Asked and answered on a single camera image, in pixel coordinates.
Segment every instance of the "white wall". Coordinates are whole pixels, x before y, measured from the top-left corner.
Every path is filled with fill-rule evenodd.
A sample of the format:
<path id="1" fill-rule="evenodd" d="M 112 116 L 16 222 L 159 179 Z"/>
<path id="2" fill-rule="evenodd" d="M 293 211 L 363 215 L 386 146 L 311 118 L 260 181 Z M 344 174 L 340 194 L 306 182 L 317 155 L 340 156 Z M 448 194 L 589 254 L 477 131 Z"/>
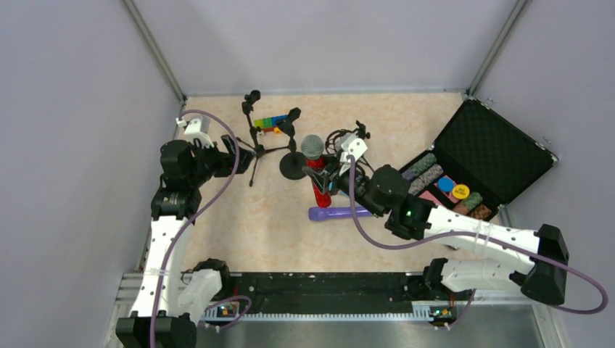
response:
<path id="1" fill-rule="evenodd" d="M 3 1 L 0 47 L 0 345 L 100 347 L 178 102 L 119 1 Z"/>
<path id="2" fill-rule="evenodd" d="M 467 88 L 515 2 L 136 4 L 191 95 Z"/>
<path id="3" fill-rule="evenodd" d="M 561 162 L 512 205 L 513 222 L 561 228 L 570 264 L 615 289 L 615 3 L 533 1 L 479 91 Z M 566 304 L 598 295 L 569 277 Z M 590 317 L 562 315 L 572 347 L 612 347 L 613 305 Z"/>

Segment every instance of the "round black base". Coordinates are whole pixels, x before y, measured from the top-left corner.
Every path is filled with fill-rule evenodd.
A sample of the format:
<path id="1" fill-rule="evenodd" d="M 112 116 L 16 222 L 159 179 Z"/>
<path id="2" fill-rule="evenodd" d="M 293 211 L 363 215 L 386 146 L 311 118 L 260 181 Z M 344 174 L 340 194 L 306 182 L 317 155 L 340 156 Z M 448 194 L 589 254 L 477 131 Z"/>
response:
<path id="1" fill-rule="evenodd" d="M 306 174 L 302 168 L 305 166 L 305 156 L 301 152 L 289 152 L 280 161 L 280 171 L 285 178 L 290 180 L 303 179 Z"/>

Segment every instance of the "silver microphone grille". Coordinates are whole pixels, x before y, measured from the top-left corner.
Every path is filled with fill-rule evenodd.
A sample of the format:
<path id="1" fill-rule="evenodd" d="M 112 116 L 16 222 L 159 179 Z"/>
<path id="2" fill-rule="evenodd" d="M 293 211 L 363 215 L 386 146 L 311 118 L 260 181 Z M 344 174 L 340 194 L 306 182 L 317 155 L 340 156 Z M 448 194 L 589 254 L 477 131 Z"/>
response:
<path id="1" fill-rule="evenodd" d="M 325 142 L 321 139 L 320 136 L 316 136 L 314 134 L 310 134 L 306 136 L 301 142 L 301 152 L 305 156 L 305 158 L 310 161 L 317 160 L 323 155 L 323 151 L 325 150 Z"/>

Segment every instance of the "black microphone stand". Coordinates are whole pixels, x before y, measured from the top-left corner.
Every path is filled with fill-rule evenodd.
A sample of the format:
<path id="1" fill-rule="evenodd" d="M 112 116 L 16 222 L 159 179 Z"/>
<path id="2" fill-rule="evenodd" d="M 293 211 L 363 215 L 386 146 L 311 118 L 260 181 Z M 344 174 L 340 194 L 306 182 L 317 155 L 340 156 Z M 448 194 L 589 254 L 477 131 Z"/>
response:
<path id="1" fill-rule="evenodd" d="M 242 102 L 242 111 L 244 115 L 246 115 L 248 125 L 250 127 L 250 137 L 252 138 L 252 141 L 254 142 L 254 146 L 251 144 L 248 144 L 247 142 L 241 140 L 240 138 L 237 138 L 237 141 L 242 143 L 245 146 L 248 146 L 254 152 L 256 156 L 256 160 L 254 161 L 254 167 L 252 169 L 252 176 L 250 177 L 250 182 L 249 182 L 250 187 L 252 187 L 252 185 L 254 184 L 254 174 L 256 173 L 256 165 L 258 164 L 258 160 L 261 157 L 271 152 L 282 150 L 282 149 L 287 149 L 288 146 L 276 147 L 273 149 L 265 149 L 263 145 L 258 143 L 257 134 L 258 132 L 260 132 L 260 127 L 255 127 L 252 124 L 252 119 L 250 118 L 249 114 L 250 112 L 254 111 L 254 103 L 260 100 L 260 91 L 254 90 L 250 92 L 250 94 L 246 94 L 244 96 L 244 99 L 245 101 Z"/>
<path id="2" fill-rule="evenodd" d="M 290 136 L 288 149 L 290 152 L 285 154 L 280 161 L 280 171 L 285 178 L 299 180 L 305 177 L 303 167 L 305 166 L 305 156 L 297 152 L 297 142 L 294 140 L 294 125 L 292 124 L 301 115 L 298 107 L 289 111 L 288 117 L 277 124 L 282 133 Z"/>

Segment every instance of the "purple microphone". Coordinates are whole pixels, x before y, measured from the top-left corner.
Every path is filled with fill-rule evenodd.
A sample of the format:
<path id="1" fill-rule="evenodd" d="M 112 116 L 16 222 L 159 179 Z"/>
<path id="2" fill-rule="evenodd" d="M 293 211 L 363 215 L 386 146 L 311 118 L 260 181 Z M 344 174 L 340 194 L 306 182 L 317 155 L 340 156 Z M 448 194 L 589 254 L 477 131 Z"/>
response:
<path id="1" fill-rule="evenodd" d="M 320 207 L 311 207 L 307 210 L 307 216 L 310 217 L 311 221 L 324 221 L 328 219 L 343 219 L 343 218 L 351 218 L 352 213 L 350 212 L 350 207 L 342 207 L 342 208 L 320 208 Z M 371 213 L 357 205 L 357 216 L 359 218 L 364 216 L 371 216 Z"/>

